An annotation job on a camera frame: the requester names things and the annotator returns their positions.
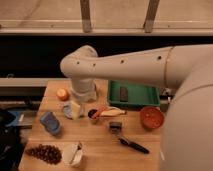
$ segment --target green tray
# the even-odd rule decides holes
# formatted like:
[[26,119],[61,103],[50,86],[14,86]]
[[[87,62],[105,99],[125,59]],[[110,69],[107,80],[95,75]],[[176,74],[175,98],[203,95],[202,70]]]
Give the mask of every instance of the green tray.
[[[128,101],[120,101],[120,87],[126,87],[128,91]],[[160,106],[158,89],[142,84],[109,81],[107,100],[111,106],[117,107],[143,107]]]

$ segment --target small container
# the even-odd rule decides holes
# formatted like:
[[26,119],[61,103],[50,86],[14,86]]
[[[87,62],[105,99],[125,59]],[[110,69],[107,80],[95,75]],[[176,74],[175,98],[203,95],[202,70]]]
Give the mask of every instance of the small container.
[[[126,89],[124,90],[126,92],[126,100],[122,100],[120,97],[122,87]],[[109,81],[107,101],[110,106],[115,107],[141,108],[143,106],[160,106],[159,92],[156,87],[124,81]]]
[[88,118],[90,120],[90,122],[92,124],[96,124],[98,121],[99,121],[99,116],[97,117],[93,117],[94,114],[97,112],[98,110],[97,109],[91,109],[89,112],[88,112]]
[[45,127],[45,130],[52,135],[59,134],[61,130],[60,122],[51,111],[47,111],[41,116],[40,123]]
[[140,111],[140,120],[147,129],[157,129],[163,125],[163,113],[153,106],[145,106]]
[[83,151],[81,143],[72,143],[66,146],[62,152],[62,161],[69,166],[79,167],[82,161]]

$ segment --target black wall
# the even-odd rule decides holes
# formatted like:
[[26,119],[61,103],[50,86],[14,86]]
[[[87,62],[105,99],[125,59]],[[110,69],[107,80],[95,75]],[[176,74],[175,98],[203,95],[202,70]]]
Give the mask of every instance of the black wall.
[[172,45],[213,43],[213,37],[0,36],[0,77],[63,77],[60,60],[83,45],[99,56]]

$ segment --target small bowl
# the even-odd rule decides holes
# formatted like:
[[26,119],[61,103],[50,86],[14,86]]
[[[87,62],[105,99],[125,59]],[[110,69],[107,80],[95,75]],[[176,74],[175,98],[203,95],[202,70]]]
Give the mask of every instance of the small bowl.
[[145,106],[140,111],[140,120],[147,129],[157,129],[164,123],[163,113],[153,106]]
[[97,112],[98,110],[96,109],[91,109],[89,112],[88,112],[88,117],[89,117],[89,120],[92,124],[96,124],[98,121],[99,121],[99,116],[97,117],[93,117],[94,114]]
[[81,143],[71,143],[62,151],[62,161],[64,164],[72,167],[78,167],[81,164],[82,157],[83,151]]

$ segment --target black knife handle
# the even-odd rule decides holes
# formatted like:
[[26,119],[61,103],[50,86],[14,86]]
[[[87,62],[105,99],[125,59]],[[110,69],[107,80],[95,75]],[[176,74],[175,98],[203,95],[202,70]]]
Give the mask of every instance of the black knife handle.
[[138,151],[142,152],[142,153],[149,154],[149,150],[148,149],[146,149],[145,147],[143,147],[143,146],[141,146],[141,145],[139,145],[139,144],[137,144],[135,142],[132,142],[132,141],[129,142],[129,146],[134,148],[135,150],[138,150]]

